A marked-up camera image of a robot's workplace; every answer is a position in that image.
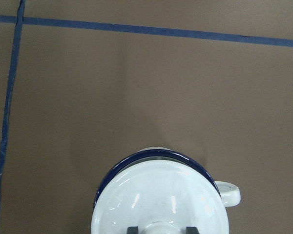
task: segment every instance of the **blue tape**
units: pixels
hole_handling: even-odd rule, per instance
[[[0,22],[13,22],[13,17],[0,16]],[[195,38],[195,39],[209,39],[220,41],[231,41],[250,44],[262,44],[262,45],[274,45],[274,46],[286,46],[293,47],[293,40],[291,39],[279,39],[279,38],[266,38],[266,37],[246,37],[236,34],[226,33],[213,33],[183,29],[172,28],[158,28],[147,26],[135,26],[126,24],[113,24],[113,23],[97,23],[86,21],[74,21],[74,20],[62,20],[62,19],[43,19],[24,17],[24,24],[30,25],[42,25],[42,26],[55,26],[65,28],[81,28],[91,30],[102,30],[112,32],[124,32],[124,33],[138,33],[159,35],[168,37],[182,37],[182,38]]]
[[[5,97],[4,115],[3,115],[3,122],[2,122],[2,136],[1,136],[1,143],[0,143],[0,202],[1,202],[1,177],[2,177],[2,172],[4,168],[6,149],[7,149],[7,143],[8,143],[10,104],[12,99],[14,79],[16,76],[16,70],[18,65],[24,7],[25,7],[25,0],[21,0],[20,6],[17,12],[17,20],[16,20],[15,30],[14,30],[10,70],[9,70],[7,89],[6,89],[6,97]]]
[[[15,16],[0,16],[1,23],[16,23]]]

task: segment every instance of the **brown floor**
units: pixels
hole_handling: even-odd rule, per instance
[[[25,15],[293,39],[293,3],[154,4],[28,1]],[[0,130],[13,30],[0,23]],[[239,186],[231,234],[293,233],[293,48],[23,26],[0,234],[90,233],[101,179],[148,146]]]

